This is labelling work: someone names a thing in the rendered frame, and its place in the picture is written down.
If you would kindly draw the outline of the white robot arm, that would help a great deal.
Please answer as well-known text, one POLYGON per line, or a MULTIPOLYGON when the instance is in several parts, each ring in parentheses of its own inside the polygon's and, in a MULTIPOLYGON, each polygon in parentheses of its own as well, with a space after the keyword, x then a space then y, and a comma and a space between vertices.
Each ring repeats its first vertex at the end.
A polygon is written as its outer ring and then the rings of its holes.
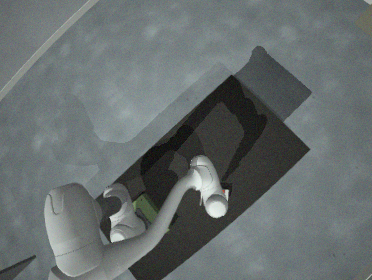
POLYGON ((113 280, 159 243, 190 188, 200 190, 210 216, 225 215, 228 201, 214 165, 205 155, 192 158, 187 175, 174 185, 152 224, 140 208, 134 212, 123 184, 109 185, 105 200, 94 199, 79 183, 52 189, 44 216, 57 265, 51 268, 48 280, 113 280), (112 243, 104 245, 99 227, 109 217, 112 243))

